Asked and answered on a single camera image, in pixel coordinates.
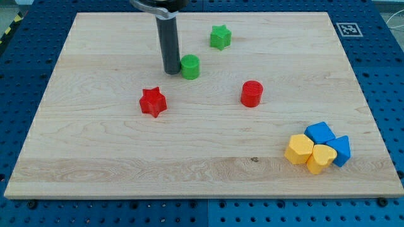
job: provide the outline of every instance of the blue triangular block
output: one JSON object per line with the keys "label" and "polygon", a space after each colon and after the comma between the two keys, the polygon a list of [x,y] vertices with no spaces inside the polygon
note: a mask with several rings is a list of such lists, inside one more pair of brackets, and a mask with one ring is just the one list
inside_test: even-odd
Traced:
{"label": "blue triangular block", "polygon": [[325,144],[326,142],[335,139],[334,133],[325,122],[310,125],[306,128],[304,134],[315,144]]}
{"label": "blue triangular block", "polygon": [[348,136],[343,136],[339,137],[338,139],[328,141],[326,145],[336,150],[337,156],[334,159],[334,164],[339,167],[342,167],[351,157],[351,149],[349,146]]}

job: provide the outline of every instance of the wooden board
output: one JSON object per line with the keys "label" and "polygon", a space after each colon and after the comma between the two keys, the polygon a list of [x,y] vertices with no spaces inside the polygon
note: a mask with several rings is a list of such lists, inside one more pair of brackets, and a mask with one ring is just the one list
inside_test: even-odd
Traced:
{"label": "wooden board", "polygon": [[[194,81],[168,76],[155,20],[79,13],[24,143],[9,199],[398,197],[403,187],[326,13],[181,13],[181,54]],[[209,47],[212,25],[231,47]],[[261,105],[239,98],[262,82]],[[168,110],[140,111],[159,86]],[[311,175],[283,152],[326,121],[352,159]]]}

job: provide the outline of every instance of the yellow and black striped tape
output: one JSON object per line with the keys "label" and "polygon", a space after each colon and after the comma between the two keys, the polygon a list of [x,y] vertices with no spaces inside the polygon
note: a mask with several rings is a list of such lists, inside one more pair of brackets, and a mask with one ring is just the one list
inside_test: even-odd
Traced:
{"label": "yellow and black striped tape", "polygon": [[19,12],[14,17],[14,20],[11,22],[10,26],[6,29],[6,31],[4,31],[4,34],[0,38],[0,55],[2,55],[6,50],[11,37],[13,37],[15,31],[17,31],[17,28],[20,26],[22,19],[23,15],[21,12]]}

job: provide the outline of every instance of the red star block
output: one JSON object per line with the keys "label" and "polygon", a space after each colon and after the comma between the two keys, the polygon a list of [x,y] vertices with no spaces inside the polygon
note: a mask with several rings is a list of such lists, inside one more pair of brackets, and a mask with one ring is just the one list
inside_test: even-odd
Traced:
{"label": "red star block", "polygon": [[165,96],[160,93],[160,88],[143,89],[143,96],[139,100],[141,112],[157,117],[161,111],[167,109]]}

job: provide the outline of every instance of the blue perforated panel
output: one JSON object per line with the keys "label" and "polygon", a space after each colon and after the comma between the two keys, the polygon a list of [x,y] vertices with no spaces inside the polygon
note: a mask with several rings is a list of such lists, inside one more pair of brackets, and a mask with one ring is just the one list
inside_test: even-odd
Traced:
{"label": "blue perforated panel", "polygon": [[[127,0],[35,1],[0,57],[0,192],[3,194],[77,12],[136,11]],[[404,182],[404,53],[368,0],[191,0],[183,11],[327,11]],[[363,37],[343,37],[356,23]],[[404,198],[389,200],[9,201],[0,226],[404,225]]]}

